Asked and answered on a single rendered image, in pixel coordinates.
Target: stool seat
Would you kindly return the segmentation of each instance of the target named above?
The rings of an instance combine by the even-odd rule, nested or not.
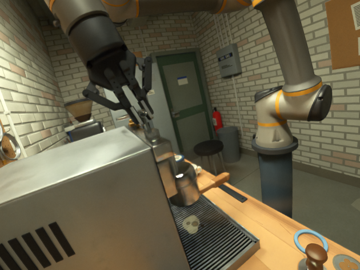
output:
[[[196,144],[196,146],[194,147],[194,152],[195,154],[201,157],[213,156],[215,154],[220,153],[223,148],[224,148],[224,144],[222,143],[222,141],[209,140]]]

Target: green door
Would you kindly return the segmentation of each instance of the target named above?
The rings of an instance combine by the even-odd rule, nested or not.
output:
[[[213,138],[196,53],[158,56],[160,76],[180,151]]]

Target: gray floor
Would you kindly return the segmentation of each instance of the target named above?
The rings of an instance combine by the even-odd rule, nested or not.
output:
[[[186,157],[201,166],[199,157]],[[215,162],[222,172],[219,159]],[[207,160],[203,167],[212,171]],[[240,161],[225,167],[231,185],[261,201],[257,158],[243,154]],[[360,188],[294,169],[293,219],[360,255]]]

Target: drip tray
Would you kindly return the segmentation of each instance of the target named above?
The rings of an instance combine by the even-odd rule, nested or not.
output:
[[[170,207],[191,270],[237,270],[260,249],[258,238],[203,195]]]

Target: orange ring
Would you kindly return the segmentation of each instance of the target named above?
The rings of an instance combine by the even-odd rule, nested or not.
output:
[[[278,117],[279,117],[280,119],[283,119],[283,120],[284,120],[284,118],[282,118],[282,116],[281,116],[281,114],[280,114],[280,108],[279,108],[279,102],[280,102],[280,96],[281,96],[281,94],[282,94],[282,90],[280,90],[279,93],[278,93],[278,95],[276,96],[275,110],[276,110],[276,114],[278,115]]]
[[[262,2],[263,0],[253,0],[253,7]]]
[[[282,126],[282,125],[284,125],[286,123],[287,123],[287,120],[277,122],[277,123],[260,123],[260,122],[258,122],[258,125],[259,126],[265,126],[265,127],[269,128],[269,127],[272,127],[272,126]]]
[[[55,0],[50,0],[50,3],[49,3],[49,9],[50,11],[53,10],[53,4],[54,4]]]
[[[320,83],[318,83],[317,85],[315,85],[312,88],[303,90],[303,91],[299,91],[299,92],[292,92],[292,93],[287,93],[287,92],[283,92],[284,96],[286,97],[299,97],[299,96],[304,96],[306,94],[310,94],[312,92],[315,92],[316,90],[318,90],[320,87],[322,86],[322,81]]]
[[[127,3],[129,3],[130,0],[127,0],[127,2],[126,2],[125,4],[121,4],[121,5],[110,4],[110,3],[107,3],[105,0],[102,0],[102,2],[104,2],[105,4],[107,4],[107,5],[109,5],[109,6],[121,7],[121,6],[124,6],[124,5],[126,5]]]
[[[139,17],[140,7],[139,0],[136,0],[136,18]]]
[[[221,12],[224,10],[224,8],[225,8],[225,6],[226,6],[226,2],[227,2],[227,0],[223,0],[221,9],[220,9],[217,13],[215,13],[215,14],[219,14],[219,13],[221,13]]]
[[[246,3],[244,0],[236,0],[238,1],[240,4],[242,4],[243,6],[251,6],[251,4]]]

